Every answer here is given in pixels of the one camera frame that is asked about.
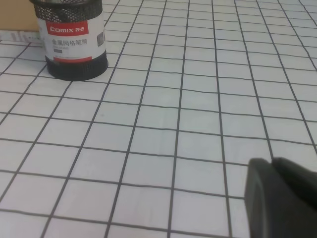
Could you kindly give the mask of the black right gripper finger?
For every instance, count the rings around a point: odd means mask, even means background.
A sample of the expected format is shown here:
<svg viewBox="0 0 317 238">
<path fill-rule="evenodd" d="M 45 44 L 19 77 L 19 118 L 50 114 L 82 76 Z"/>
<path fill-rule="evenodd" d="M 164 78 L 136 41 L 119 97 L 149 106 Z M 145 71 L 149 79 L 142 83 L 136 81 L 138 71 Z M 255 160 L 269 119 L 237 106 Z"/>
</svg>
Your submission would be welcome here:
<svg viewBox="0 0 317 238">
<path fill-rule="evenodd" d="M 252 238 L 315 238 L 317 174 L 285 158 L 249 162 L 245 206 Z"/>
</svg>

